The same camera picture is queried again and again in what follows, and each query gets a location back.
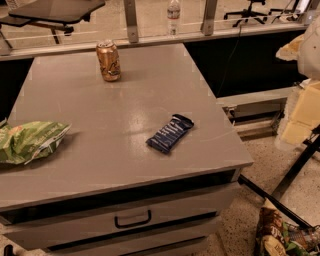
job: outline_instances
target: black stand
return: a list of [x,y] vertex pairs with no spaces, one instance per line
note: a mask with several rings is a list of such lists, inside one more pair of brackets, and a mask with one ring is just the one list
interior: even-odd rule
[[298,175],[298,173],[301,171],[305,163],[310,159],[310,157],[312,157],[315,152],[317,151],[320,152],[320,135],[319,135],[320,125],[316,129],[314,129],[312,132],[314,135],[318,135],[318,137],[313,142],[310,140],[306,140],[304,142],[304,144],[307,145],[307,148],[301,153],[300,157],[297,159],[297,161],[294,163],[291,169],[287,172],[285,177],[282,179],[282,181],[273,191],[272,195],[269,195],[267,192],[259,188],[257,185],[255,185],[253,182],[251,182],[249,179],[247,179],[243,175],[240,175],[238,180],[240,184],[247,185],[259,196],[263,198],[268,198],[270,202],[272,202],[274,206],[276,206],[279,209],[279,211],[281,211],[283,214],[285,214],[287,217],[289,217],[291,220],[297,223],[301,228],[309,228],[312,226],[309,223],[307,223],[305,220],[301,219],[297,214],[292,212],[290,209],[285,207],[283,204],[281,204],[279,200],[281,199],[282,195],[285,193],[286,189],[290,186],[292,181],[295,179],[295,177]]
[[[243,9],[242,11],[239,12],[227,12],[224,15],[224,19],[227,20],[229,15],[241,15],[241,18],[246,18],[245,22],[247,23],[249,18],[252,17],[254,18],[256,21],[260,22],[261,24],[265,24],[264,22],[267,20],[267,15],[261,12],[255,12],[252,11],[252,4],[253,3],[262,3],[262,5],[265,5],[265,1],[264,0],[250,0],[250,5],[248,7],[248,9]],[[237,27],[239,25],[239,23],[242,21],[242,19],[238,20],[233,27]]]

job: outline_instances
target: water bottle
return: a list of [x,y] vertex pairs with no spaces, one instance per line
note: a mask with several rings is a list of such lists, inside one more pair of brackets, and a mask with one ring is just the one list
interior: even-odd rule
[[175,36],[179,33],[180,9],[179,0],[169,0],[167,16],[168,35],[170,36]]

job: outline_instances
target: chair base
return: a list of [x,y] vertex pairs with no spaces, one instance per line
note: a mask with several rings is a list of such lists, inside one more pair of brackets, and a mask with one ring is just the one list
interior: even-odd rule
[[[255,12],[252,11],[252,4],[255,3],[254,0],[252,0],[250,2],[250,5],[248,7],[248,9],[243,9],[242,11],[238,11],[238,12],[227,12],[224,15],[224,19],[227,20],[229,15],[241,15],[241,18],[245,19],[245,22],[248,22],[249,18],[254,18],[256,21],[258,21],[261,24],[265,24],[265,21],[267,21],[267,14],[261,13],[261,12]],[[243,19],[239,19],[235,24],[233,24],[233,27],[237,27],[239,25],[239,23],[242,21]]]

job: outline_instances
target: drawer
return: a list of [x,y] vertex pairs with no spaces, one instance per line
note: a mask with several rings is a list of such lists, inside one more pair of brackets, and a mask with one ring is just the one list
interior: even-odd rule
[[219,228],[220,222],[219,216],[205,218],[92,243],[75,244],[69,248],[48,252],[47,256],[139,255],[141,251],[148,253],[148,250],[156,250],[161,255],[162,246],[206,237]]
[[125,254],[125,256],[186,256],[191,255],[191,253],[204,251],[208,246],[208,237],[201,237],[136,253],[129,253]]
[[237,182],[13,225],[5,236],[27,250],[46,248],[139,227],[219,212],[229,206]]

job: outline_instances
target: plastic bag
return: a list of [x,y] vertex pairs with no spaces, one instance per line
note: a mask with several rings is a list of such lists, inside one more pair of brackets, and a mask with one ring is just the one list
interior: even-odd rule
[[0,122],[0,163],[28,164],[47,157],[59,146],[70,125],[57,122],[30,122],[11,127]]

